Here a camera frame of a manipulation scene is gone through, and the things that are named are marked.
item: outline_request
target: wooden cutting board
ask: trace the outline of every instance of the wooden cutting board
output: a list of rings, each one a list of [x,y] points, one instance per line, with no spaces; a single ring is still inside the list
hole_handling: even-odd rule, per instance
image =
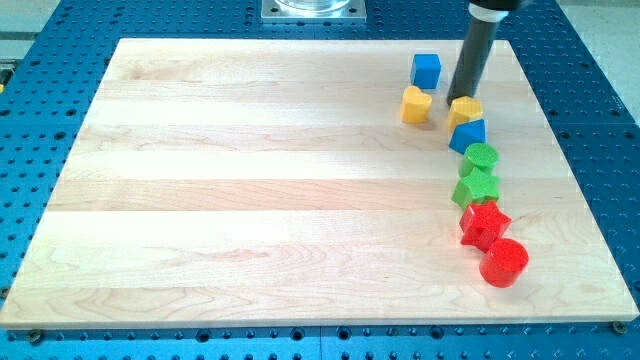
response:
[[[630,320],[638,314],[507,42],[478,98],[501,155],[509,289],[459,245],[444,97],[457,41],[121,40],[1,326]],[[398,119],[411,58],[444,65]]]

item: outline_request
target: yellow block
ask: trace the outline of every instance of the yellow block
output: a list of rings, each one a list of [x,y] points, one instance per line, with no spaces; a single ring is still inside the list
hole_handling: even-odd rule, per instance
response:
[[[482,103],[468,96],[459,97],[451,102],[449,110],[449,132],[453,132],[456,126],[469,121],[482,118]]]
[[[409,86],[402,95],[400,118],[409,124],[420,124],[429,118],[431,96],[425,94],[417,86]]]

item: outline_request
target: blue pegboard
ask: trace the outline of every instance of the blue pegboard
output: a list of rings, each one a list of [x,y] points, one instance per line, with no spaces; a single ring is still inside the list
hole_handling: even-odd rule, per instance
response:
[[[463,0],[369,0],[366,24],[260,24],[259,10],[255,0],[61,1],[0,95],[0,287],[15,277],[121,37],[462,39],[468,23]],[[538,0],[510,15],[498,37],[511,41],[637,301],[638,127],[554,1]],[[304,328],[302,338],[294,327],[0,331],[0,358],[632,359],[640,354],[638,321],[616,331],[611,324],[337,325]]]

